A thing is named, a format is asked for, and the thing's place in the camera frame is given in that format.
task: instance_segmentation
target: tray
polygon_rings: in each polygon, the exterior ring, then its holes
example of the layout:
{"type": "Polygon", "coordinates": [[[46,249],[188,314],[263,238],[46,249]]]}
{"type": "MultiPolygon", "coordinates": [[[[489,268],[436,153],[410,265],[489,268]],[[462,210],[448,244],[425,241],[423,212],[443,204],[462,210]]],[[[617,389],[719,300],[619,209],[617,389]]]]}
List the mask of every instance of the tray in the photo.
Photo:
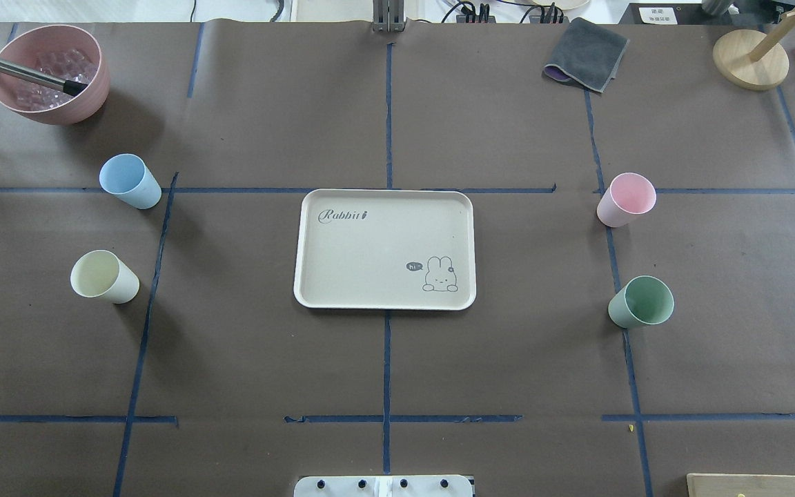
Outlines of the tray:
{"type": "Polygon", "coordinates": [[[474,219],[459,192],[312,191],[293,295],[316,309],[460,311],[474,302],[474,219]]]}

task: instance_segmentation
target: cartoon bunny face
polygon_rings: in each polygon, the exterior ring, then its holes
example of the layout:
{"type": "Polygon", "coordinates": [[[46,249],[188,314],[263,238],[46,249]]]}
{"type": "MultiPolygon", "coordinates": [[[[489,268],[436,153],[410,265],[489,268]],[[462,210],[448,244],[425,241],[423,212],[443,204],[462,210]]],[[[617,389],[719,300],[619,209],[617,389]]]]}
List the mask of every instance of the cartoon bunny face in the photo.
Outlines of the cartoon bunny face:
{"type": "Polygon", "coordinates": [[[425,285],[422,290],[426,292],[455,292],[455,270],[452,259],[449,257],[432,257],[429,259],[429,272],[425,274],[425,285]]]}

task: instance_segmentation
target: bowl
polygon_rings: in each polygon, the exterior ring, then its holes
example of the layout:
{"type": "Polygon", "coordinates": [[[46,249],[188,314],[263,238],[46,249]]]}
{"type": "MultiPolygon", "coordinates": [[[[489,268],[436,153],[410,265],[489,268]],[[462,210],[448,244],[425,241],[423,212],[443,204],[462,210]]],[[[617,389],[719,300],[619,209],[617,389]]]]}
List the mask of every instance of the bowl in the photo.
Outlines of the bowl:
{"type": "Polygon", "coordinates": [[[26,119],[50,125],[74,124],[100,110],[110,94],[110,70],[106,65],[104,53],[100,50],[100,44],[90,32],[64,24],[42,26],[14,38],[2,48],[0,57],[22,66],[35,68],[38,54],[67,51],[70,48],[78,48],[91,62],[97,64],[97,74],[94,79],[91,79],[88,87],[75,98],[53,109],[25,110],[17,103],[17,88],[23,82],[0,72],[0,104],[26,119]]]}

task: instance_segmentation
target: black tip of utensil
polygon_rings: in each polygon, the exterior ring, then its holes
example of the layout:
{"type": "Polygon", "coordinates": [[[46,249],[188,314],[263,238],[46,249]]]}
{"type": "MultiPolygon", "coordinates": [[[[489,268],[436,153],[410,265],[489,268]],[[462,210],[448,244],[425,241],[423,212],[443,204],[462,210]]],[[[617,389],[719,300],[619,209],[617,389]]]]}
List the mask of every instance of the black tip of utensil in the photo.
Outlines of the black tip of utensil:
{"type": "Polygon", "coordinates": [[[78,81],[67,81],[63,83],[63,93],[75,97],[75,95],[78,95],[87,87],[88,85],[85,83],[79,83],[78,81]]]}

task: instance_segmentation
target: towel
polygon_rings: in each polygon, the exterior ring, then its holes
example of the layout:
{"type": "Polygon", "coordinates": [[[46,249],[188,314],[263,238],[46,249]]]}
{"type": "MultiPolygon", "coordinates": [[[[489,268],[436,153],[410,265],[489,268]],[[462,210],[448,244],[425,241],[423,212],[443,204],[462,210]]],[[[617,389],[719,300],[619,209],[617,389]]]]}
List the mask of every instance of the towel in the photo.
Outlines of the towel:
{"type": "Polygon", "coordinates": [[[628,38],[592,22],[572,19],[566,32],[542,70],[564,84],[580,84],[602,93],[618,72],[618,63],[627,49],[628,38]]]}

